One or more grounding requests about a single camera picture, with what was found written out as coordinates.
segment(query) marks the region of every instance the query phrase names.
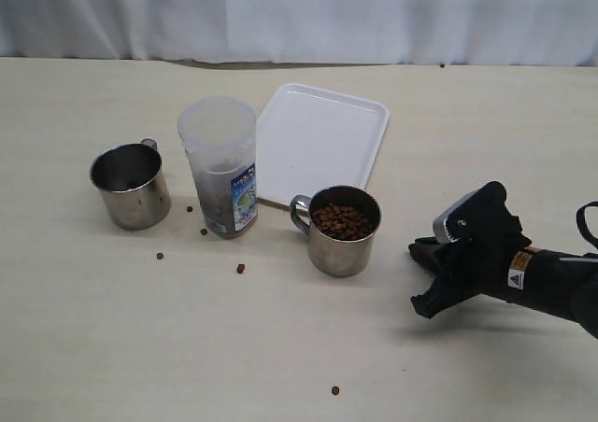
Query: stainless steel mug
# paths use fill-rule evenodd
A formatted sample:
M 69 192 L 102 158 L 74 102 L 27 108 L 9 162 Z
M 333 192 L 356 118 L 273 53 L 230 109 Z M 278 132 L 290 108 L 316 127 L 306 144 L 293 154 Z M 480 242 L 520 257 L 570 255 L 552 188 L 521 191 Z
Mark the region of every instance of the stainless steel mug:
M 102 153 L 92 163 L 90 178 L 100 190 L 110 218 L 123 229 L 147 229 L 170 211 L 162 156 L 152 139 Z
M 354 241 L 335 240 L 322 233 L 313 223 L 314 212 L 328 204 L 352 206 L 364 213 L 374 225 L 366 237 Z M 307 210 L 305 222 L 297 207 Z M 374 235 L 382 220 L 376 200 L 361 189 L 351 186 L 336 186 L 316 193 L 313 198 L 295 196 L 290 205 L 291 220 L 308 237 L 307 250 L 312 263 L 323 273 L 333 277 L 350 277 L 361 272 L 370 258 Z

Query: white tray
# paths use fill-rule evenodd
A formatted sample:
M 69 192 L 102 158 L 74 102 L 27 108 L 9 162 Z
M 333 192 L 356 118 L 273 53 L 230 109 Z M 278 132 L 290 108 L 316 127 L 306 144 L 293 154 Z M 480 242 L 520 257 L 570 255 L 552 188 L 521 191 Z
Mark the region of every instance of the white tray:
M 334 185 L 365 189 L 390 114 L 364 98 L 281 86 L 257 123 L 258 197 L 288 206 Z

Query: plastic container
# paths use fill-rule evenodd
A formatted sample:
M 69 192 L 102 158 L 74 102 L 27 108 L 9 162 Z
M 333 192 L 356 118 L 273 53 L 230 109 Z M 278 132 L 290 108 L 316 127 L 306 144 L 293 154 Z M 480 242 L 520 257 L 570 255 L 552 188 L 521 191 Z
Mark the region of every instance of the plastic container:
M 204 220 L 223 238 L 243 234 L 258 215 L 255 133 L 255 112 L 232 97 L 204 98 L 178 117 Z

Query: spilled kibble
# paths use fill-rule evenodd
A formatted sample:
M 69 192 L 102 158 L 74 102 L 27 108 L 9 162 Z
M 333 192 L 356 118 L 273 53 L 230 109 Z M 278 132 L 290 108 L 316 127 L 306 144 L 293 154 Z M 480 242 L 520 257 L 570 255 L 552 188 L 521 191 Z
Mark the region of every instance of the spilled kibble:
M 342 241 L 361 240 L 376 228 L 365 214 L 351 205 L 329 203 L 316 210 L 312 220 L 324 235 Z

